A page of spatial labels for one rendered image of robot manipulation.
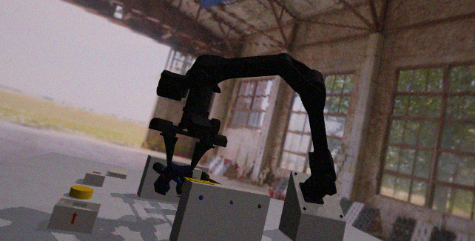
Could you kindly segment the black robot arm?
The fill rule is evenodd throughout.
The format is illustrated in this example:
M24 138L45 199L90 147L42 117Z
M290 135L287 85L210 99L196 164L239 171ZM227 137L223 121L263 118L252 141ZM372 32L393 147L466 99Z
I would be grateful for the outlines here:
M230 78L250 78L279 75L300 95L309 116L314 151L309 152L311 176L299 183L307 203L324 204L326 195L337 193L334 161L328 148L323 110L326 104L326 87L321 72L282 52L277 55L260 55L242 58L224 58L219 55L200 55L185 75L164 70L158 82L157 95L209 108L212 93L221 93L218 83ZM191 109L191 110L190 110ZM196 114L189 108L182 123L188 134L208 139L217 134L220 120L208 119L208 112Z

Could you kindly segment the yellow short cylinder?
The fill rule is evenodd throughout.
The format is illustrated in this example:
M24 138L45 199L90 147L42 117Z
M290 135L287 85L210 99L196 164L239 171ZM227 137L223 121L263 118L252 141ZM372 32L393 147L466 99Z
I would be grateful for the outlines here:
M93 189L86 187L86 186L71 186L69 196L81 199L81 200L88 200L91 199L93 193Z

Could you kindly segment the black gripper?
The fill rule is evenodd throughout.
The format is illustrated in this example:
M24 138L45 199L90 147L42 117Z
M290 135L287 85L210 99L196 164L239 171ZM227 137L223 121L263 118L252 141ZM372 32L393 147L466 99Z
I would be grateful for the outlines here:
M195 113L202 115L203 111L208 112L207 107L198 105L196 103L188 103L186 102L185 107L183 108L183 115L181 118L181 122L178 124L178 126L173 125L172 121L160 119L160 118L153 118L150 123L149 123L149 129L154 129L157 131L160 131L160 135L164 137L164 143L166 147L166 160L167 160L167 165L170 166L172 162L172 157L175 149L175 144L178 140L176 137L176 134L180 135L186 135L192 138L197 138L200 139L199 142L196 142L195 144L195 150L192 156L192 162L191 162L191 169L194 170L196 165L198 164L199 160L203 157L203 155L211 148L215 148L214 145L217 146L222 146L226 147L227 144L227 138L226 136L219 135L219 134L211 134L208 139L204 139L201 137L193 137L188 134L188 132L183 131L182 123L185 115L189 111L189 108L195 109Z

